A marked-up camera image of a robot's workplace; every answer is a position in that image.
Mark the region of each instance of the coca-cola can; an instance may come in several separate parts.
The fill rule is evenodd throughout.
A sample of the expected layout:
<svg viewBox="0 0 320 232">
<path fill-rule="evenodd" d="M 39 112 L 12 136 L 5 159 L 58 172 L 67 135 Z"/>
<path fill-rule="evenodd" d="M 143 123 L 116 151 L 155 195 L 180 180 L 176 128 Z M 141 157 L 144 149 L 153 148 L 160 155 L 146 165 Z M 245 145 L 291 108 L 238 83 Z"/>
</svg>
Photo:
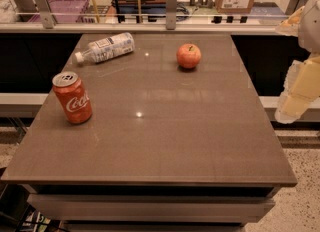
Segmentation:
<svg viewBox="0 0 320 232">
<path fill-rule="evenodd" d="M 62 72 L 52 79 L 53 91 L 58 97 L 67 120 L 73 124 L 87 121 L 92 108 L 80 77 L 71 71 Z"/>
</svg>

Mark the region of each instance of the cardboard box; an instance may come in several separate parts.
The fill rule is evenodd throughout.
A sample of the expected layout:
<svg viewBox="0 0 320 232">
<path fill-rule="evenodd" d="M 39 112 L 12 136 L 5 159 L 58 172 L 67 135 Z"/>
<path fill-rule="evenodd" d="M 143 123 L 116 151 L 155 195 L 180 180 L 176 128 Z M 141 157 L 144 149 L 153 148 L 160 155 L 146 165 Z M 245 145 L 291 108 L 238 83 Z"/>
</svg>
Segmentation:
<svg viewBox="0 0 320 232">
<path fill-rule="evenodd" d="M 219 13 L 250 13 L 254 0 L 215 0 Z"/>
</svg>

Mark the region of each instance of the white bottle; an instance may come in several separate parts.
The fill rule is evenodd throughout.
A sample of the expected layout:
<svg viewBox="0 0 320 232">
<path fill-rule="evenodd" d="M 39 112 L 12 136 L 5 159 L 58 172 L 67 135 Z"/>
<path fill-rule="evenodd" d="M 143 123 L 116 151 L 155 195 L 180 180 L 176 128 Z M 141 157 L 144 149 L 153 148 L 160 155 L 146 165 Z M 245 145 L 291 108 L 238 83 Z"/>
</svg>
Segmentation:
<svg viewBox="0 0 320 232">
<path fill-rule="evenodd" d="M 130 33 L 121 33 L 88 44 L 83 52 L 75 53 L 78 63 L 85 61 L 100 63 L 134 51 L 134 40 Z"/>
</svg>

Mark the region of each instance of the red apple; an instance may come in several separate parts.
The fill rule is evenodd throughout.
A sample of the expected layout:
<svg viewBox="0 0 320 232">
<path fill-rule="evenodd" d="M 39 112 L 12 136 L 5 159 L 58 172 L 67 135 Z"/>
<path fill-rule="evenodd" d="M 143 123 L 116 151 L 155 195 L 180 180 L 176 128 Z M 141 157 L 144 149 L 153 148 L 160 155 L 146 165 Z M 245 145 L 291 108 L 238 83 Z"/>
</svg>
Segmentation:
<svg viewBox="0 0 320 232">
<path fill-rule="evenodd" d="M 195 68 L 201 59 L 201 51 L 195 44 L 183 44 L 177 51 L 177 61 L 183 68 Z"/>
</svg>

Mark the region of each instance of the box label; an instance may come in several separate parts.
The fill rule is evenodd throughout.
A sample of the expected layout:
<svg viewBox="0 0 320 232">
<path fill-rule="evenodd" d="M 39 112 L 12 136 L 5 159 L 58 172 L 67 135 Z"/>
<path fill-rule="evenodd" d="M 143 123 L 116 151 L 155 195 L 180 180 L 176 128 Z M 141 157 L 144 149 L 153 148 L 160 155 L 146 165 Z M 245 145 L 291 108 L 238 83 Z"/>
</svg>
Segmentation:
<svg viewBox="0 0 320 232">
<path fill-rule="evenodd" d="M 250 0 L 222 0 L 222 8 L 225 9 L 247 9 Z"/>
</svg>

